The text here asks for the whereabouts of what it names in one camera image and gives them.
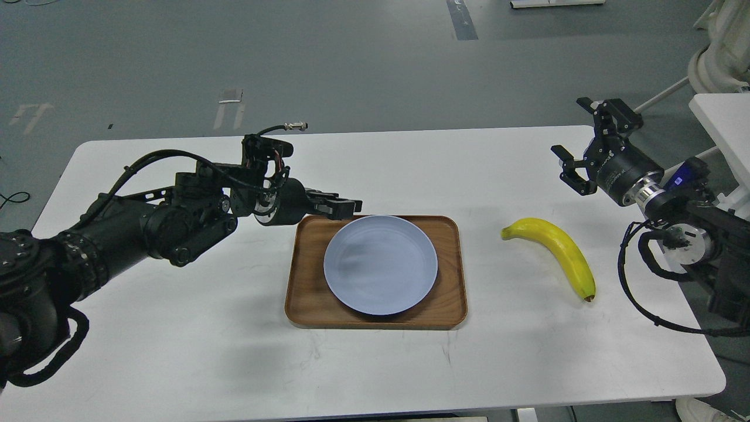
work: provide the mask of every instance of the blue plate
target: blue plate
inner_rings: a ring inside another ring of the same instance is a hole
[[[437,277],[437,253],[414,224],[394,216],[367,216],[333,236],[323,259],[325,280],[348,307],[390,315],[419,303]]]

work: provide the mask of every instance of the brown tray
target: brown tray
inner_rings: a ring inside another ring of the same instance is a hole
[[[323,257],[331,238],[350,221],[308,216],[297,227],[284,310],[289,320],[306,328],[450,330],[467,313],[464,267],[458,227],[443,216],[400,216],[421,228],[437,252],[437,278],[430,293],[406,311],[368,315],[351,309],[333,295],[323,274]]]

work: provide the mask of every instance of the banana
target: banana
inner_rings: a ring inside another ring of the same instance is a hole
[[[542,219],[520,219],[504,228],[500,236],[503,240],[520,237],[546,246],[557,258],[578,296],[587,302],[594,299],[596,284],[589,264],[573,239],[561,228]]]

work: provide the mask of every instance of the metal connector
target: metal connector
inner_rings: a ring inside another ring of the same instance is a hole
[[[284,123],[283,126],[285,131],[304,131],[308,128],[306,122]]]

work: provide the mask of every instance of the floor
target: floor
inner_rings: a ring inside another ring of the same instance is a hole
[[[448,6],[464,2],[477,39],[452,24]],[[29,3],[0,3],[0,193],[31,194],[0,210],[0,231],[33,227],[89,140],[241,135],[300,119],[317,133],[590,125],[576,98],[635,107],[686,75],[707,43],[692,23],[709,2],[518,11],[497,0]],[[243,90],[244,112],[228,104],[221,118],[225,89]],[[632,138],[662,167],[713,146],[691,97],[685,88],[649,109]],[[719,161],[716,179],[730,185]],[[82,212],[93,199],[80,198]],[[700,322],[714,322],[705,293],[685,293]],[[746,340],[710,340],[727,389],[705,401],[726,412],[750,414]],[[677,420],[669,402],[575,412]],[[538,415],[573,420],[565,407]]]

